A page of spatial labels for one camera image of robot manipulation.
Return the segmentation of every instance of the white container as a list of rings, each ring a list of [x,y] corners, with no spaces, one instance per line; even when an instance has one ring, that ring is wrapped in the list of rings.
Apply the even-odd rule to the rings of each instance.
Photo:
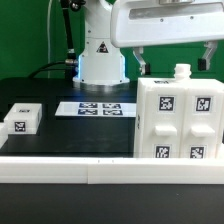
[[[175,79],[139,79],[134,157],[216,158],[224,85],[190,79],[190,65],[177,64],[175,71]]]
[[[175,79],[138,81],[134,156],[179,158],[185,88]]]
[[[223,134],[224,85],[192,79],[187,88],[180,157],[215,158]]]
[[[8,134],[36,134],[42,117],[42,105],[15,103],[4,122]]]
[[[8,139],[8,132],[6,124],[0,123],[0,149]]]

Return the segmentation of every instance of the black cable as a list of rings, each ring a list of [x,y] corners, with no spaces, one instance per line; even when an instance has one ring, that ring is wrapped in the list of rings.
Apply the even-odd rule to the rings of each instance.
[[[64,65],[65,62],[64,62],[64,61],[56,61],[56,62],[51,62],[51,63],[49,63],[49,64],[46,64],[46,65],[40,67],[39,69],[37,69],[36,71],[32,72],[31,74],[29,74],[29,75],[28,75],[28,78],[32,79],[33,77],[36,76],[36,74],[38,74],[40,71],[44,70],[45,68],[49,68],[49,67],[51,67],[51,66],[54,66],[54,65],[60,65],[60,64],[61,64],[61,65],[62,65],[62,64]]]
[[[63,9],[62,11],[63,11],[64,22],[65,22],[67,47],[68,47],[68,49],[74,49],[73,40],[72,40],[71,24],[70,24],[70,18],[69,18],[69,11],[68,11],[68,9]]]

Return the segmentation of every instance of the warning label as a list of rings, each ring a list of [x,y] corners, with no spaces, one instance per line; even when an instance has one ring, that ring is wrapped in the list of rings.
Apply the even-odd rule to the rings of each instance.
[[[100,45],[100,47],[98,48],[98,50],[96,52],[97,53],[109,53],[107,46],[104,42],[102,42],[102,44]]]

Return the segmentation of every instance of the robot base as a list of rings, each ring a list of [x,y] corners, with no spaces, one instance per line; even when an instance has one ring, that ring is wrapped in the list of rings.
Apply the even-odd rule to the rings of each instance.
[[[78,89],[84,89],[88,91],[96,91],[96,92],[112,92],[129,88],[130,80],[128,78],[122,80],[120,83],[118,82],[107,82],[105,83],[93,83],[93,82],[84,82],[79,78],[73,78],[73,87]]]

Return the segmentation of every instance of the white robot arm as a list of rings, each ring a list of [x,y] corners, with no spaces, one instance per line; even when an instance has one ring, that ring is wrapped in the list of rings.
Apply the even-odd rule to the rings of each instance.
[[[117,0],[113,7],[111,41],[116,47],[134,47],[141,66],[143,46],[206,41],[208,50],[199,61],[206,70],[220,39],[223,0]]]
[[[85,4],[85,50],[79,57],[74,86],[91,90],[110,90],[129,83],[125,77],[125,59],[110,41],[112,5],[105,0]]]

